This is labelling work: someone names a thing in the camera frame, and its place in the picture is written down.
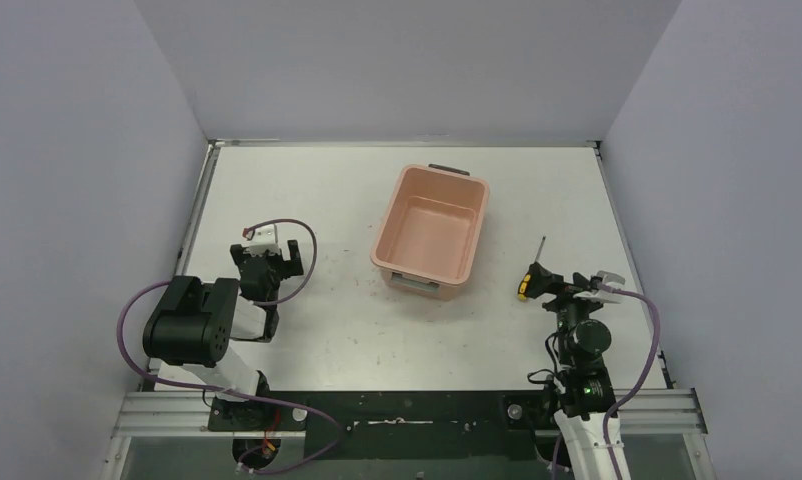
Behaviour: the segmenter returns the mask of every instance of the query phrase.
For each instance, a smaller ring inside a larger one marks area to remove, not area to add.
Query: gray handle
[[[451,173],[457,173],[457,174],[460,174],[460,175],[465,175],[465,176],[467,176],[467,177],[469,176],[469,172],[467,172],[467,171],[465,171],[465,170],[460,170],[459,168],[454,168],[454,167],[446,167],[445,165],[437,165],[437,164],[435,164],[435,163],[431,163],[430,165],[428,165],[428,167],[430,167],[430,168],[436,168],[437,170],[445,170],[446,172],[451,172]]]
[[[413,280],[411,278],[404,278],[403,275],[395,272],[392,272],[391,278],[394,283],[417,288],[419,290],[424,290],[425,292],[436,293],[437,290],[439,290],[439,284],[436,282],[428,282],[428,283],[420,282],[418,280]]]

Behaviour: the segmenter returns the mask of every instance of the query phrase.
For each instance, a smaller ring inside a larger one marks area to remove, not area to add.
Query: white table
[[[472,276],[461,295],[442,302],[387,287],[369,259],[402,167],[437,163],[490,184]],[[228,247],[242,228],[273,218],[310,224],[318,263],[307,288],[280,307],[269,344],[233,342],[274,390],[527,389],[525,376],[550,368],[543,340],[555,317],[540,301],[521,303],[516,288],[548,236],[541,263],[571,278],[598,270],[634,287],[628,258],[592,148],[375,146],[223,147],[212,178],[187,275],[211,282],[238,278]],[[295,238],[305,267],[310,238]],[[281,296],[300,282],[284,282]],[[645,362],[649,322],[623,299],[593,314],[613,345],[604,354],[615,388],[633,385]],[[196,381],[163,365],[165,378]],[[665,388],[655,361],[645,383]],[[168,389],[158,385],[158,389]]]

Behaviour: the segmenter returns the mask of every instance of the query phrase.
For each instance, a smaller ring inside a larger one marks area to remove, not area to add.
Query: white wall
[[[683,0],[602,145],[723,479],[802,479],[802,0]]]
[[[0,0],[0,480],[100,472],[204,152],[131,0]]]
[[[136,0],[211,138],[597,140],[680,0]]]

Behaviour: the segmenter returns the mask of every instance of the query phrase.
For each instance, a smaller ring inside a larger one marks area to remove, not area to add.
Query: silver bolt
[[[303,422],[307,418],[307,411],[300,408],[292,409],[292,420]]]
[[[510,405],[507,407],[507,416],[513,420],[519,420],[522,418],[522,406],[516,405],[515,403]]]

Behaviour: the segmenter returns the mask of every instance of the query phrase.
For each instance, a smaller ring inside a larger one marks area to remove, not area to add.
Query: purple cable
[[[645,366],[642,368],[642,372],[640,372],[639,378],[637,378],[637,383],[634,384],[634,388],[632,388],[628,393],[625,394],[625,396],[619,399],[618,402],[614,403],[613,406],[604,413],[604,420],[602,422],[604,441],[607,443],[607,445],[610,445],[610,432],[607,428],[607,422],[610,420],[610,416],[616,413],[616,411],[618,411],[622,405],[634,398],[634,395],[639,392],[640,388],[642,388],[642,385],[645,383],[645,379],[648,378],[648,372],[651,371],[651,366],[654,365],[654,357],[657,355],[657,348],[660,345],[660,311],[657,310],[657,305],[655,305],[654,302],[640,293],[631,292],[628,290],[620,290],[618,288],[613,288],[603,284],[599,284],[598,288],[604,290],[605,292],[642,300],[643,303],[645,303],[645,305],[648,307],[648,315],[651,317],[651,324],[654,330],[651,336],[651,347],[648,349],[648,358],[645,360]],[[622,471],[619,469],[619,462],[616,460],[616,454],[613,452],[611,447],[607,447],[607,451],[610,453],[610,460],[613,462],[613,469],[616,471],[616,478],[622,480]]]
[[[557,454],[560,452],[560,443],[563,442],[563,434],[557,435],[554,441],[554,453],[551,454],[551,480],[557,480]]]
[[[260,223],[259,225],[251,227],[251,228],[252,229],[256,229],[256,228],[263,227],[265,225],[269,225],[271,223],[283,223],[283,222],[297,223],[299,225],[303,225],[310,232],[310,236],[313,238],[313,246],[315,247],[315,244],[316,244],[316,236],[315,236],[315,234],[313,233],[312,229],[310,229],[310,227],[308,227],[305,223],[303,223],[303,222],[301,222],[299,220],[290,220],[290,219],[272,220],[272,221],[269,221],[269,222]],[[290,298],[294,297],[295,294],[297,294],[298,292],[300,292],[304,288],[304,285],[306,285],[307,280],[310,279],[310,275],[313,273],[313,268],[315,267],[315,265],[316,265],[316,257],[315,257],[315,254],[313,254],[313,261],[310,264],[310,270],[307,272],[307,275],[304,278],[304,282],[301,283],[301,286],[298,287],[297,289],[295,289],[295,291],[292,294],[288,295],[287,297],[284,297],[283,299],[278,300],[276,302],[268,302],[267,304],[276,305],[278,303],[285,302],[285,301],[289,300]],[[118,351],[121,353],[121,358],[124,359],[124,362],[127,363],[127,366],[129,366],[131,370],[136,372],[142,378],[145,378],[145,379],[150,380],[150,381],[155,382],[155,383],[161,383],[163,385],[169,385],[169,386],[172,386],[172,387],[180,387],[180,388],[191,388],[191,389],[196,389],[196,390],[208,390],[208,391],[212,391],[212,392],[227,392],[227,394],[230,395],[230,396],[237,397],[237,398],[242,398],[244,400],[250,400],[250,401],[254,401],[254,402],[269,403],[269,404],[272,404],[272,405],[277,405],[277,406],[286,407],[286,408],[298,408],[298,409],[301,409],[301,410],[306,410],[307,412],[310,412],[310,413],[312,413],[314,415],[317,415],[317,416],[319,416],[321,418],[324,418],[325,420],[329,421],[334,426],[336,426],[336,428],[339,430],[340,433],[342,433],[342,425],[340,425],[339,422],[337,422],[333,417],[331,417],[330,415],[326,414],[325,412],[322,412],[321,410],[318,410],[318,409],[313,408],[313,407],[309,407],[307,405],[301,405],[299,403],[294,403],[294,402],[287,402],[285,400],[278,400],[278,399],[275,399],[275,398],[258,397],[258,396],[255,396],[255,395],[247,395],[247,394],[244,394],[244,393],[241,393],[241,392],[235,392],[235,391],[232,391],[232,390],[228,390],[228,389],[226,389],[224,387],[218,387],[218,386],[215,386],[215,385],[203,385],[203,384],[197,384],[197,383],[186,383],[186,382],[178,382],[178,381],[175,381],[175,380],[168,380],[168,379],[165,379],[165,378],[160,378],[160,377],[158,377],[158,376],[156,376],[156,375],[154,375],[154,374],[152,374],[150,372],[146,372],[142,367],[137,365],[136,362],[134,362],[133,359],[130,358],[130,354],[127,352],[127,345],[124,343],[124,322],[127,319],[127,312],[129,312],[130,311],[130,307],[132,307],[133,304],[136,303],[136,301],[138,301],[140,298],[142,298],[142,296],[144,296],[146,293],[148,293],[148,292],[150,292],[152,290],[156,290],[157,288],[164,287],[164,286],[168,285],[169,283],[171,283],[171,282],[170,281],[157,282],[157,283],[155,283],[153,285],[149,285],[149,286],[143,288],[142,290],[138,291],[135,295],[133,295],[133,297],[131,297],[130,300],[128,300],[127,303],[124,305],[124,307],[121,309],[121,313],[118,316],[118,323],[116,324],[116,327],[115,327],[115,336],[116,336],[116,340],[118,342]],[[279,468],[279,469],[276,469],[276,470],[257,470],[257,471],[254,471],[254,473],[257,474],[257,475],[274,475],[274,474],[277,474],[277,473],[284,473],[284,472],[288,472],[290,470],[294,470],[294,469],[296,469],[298,467],[306,465],[310,461],[312,461],[312,460],[318,458],[319,456],[323,455],[325,452],[327,452],[331,448],[335,447],[338,443],[339,443],[339,437],[337,437],[334,441],[330,442],[327,446],[325,446],[321,450],[313,453],[312,455],[310,455],[308,457],[305,457],[305,458],[301,459],[300,461],[298,461],[296,463],[293,463],[292,465],[289,465],[289,466],[286,466],[286,467],[283,467],[283,468]],[[241,463],[242,460],[246,456],[248,456],[249,454],[253,453],[256,450],[257,450],[256,448],[248,450],[247,452],[245,452],[244,454],[242,454],[239,457],[238,461]]]
[[[263,228],[267,225],[272,225],[275,223],[294,223],[296,225],[301,225],[302,227],[304,227],[307,230],[307,233],[310,234],[310,238],[313,240],[313,260],[310,262],[310,268],[307,269],[307,274],[304,275],[304,281],[301,282],[301,285],[298,285],[298,288],[296,288],[295,291],[281,298],[280,300],[273,300],[271,302],[254,302],[254,305],[258,307],[272,307],[274,305],[279,305],[287,300],[292,299],[292,297],[294,297],[295,295],[298,295],[298,292],[304,289],[304,287],[307,285],[307,282],[310,280],[310,277],[313,276],[313,270],[315,270],[316,268],[316,259],[319,257],[318,242],[316,241],[316,232],[314,232],[309,225],[302,222],[301,220],[295,220],[294,218],[278,218],[276,220],[268,220],[265,222],[260,222],[254,225],[253,227],[246,228],[245,230],[246,231],[256,230],[258,228]]]

